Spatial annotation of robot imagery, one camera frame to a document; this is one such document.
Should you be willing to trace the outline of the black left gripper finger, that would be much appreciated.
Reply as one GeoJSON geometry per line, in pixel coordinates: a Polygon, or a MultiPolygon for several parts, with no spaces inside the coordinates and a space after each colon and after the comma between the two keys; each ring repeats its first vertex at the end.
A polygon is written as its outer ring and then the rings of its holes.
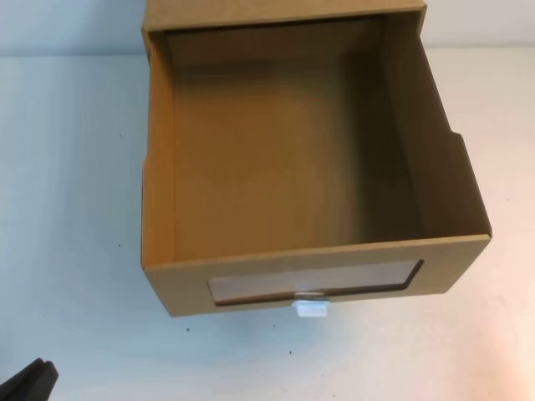
{"type": "Polygon", "coordinates": [[[47,401],[58,380],[50,361],[35,359],[26,368],[1,384],[1,401],[47,401]]]}

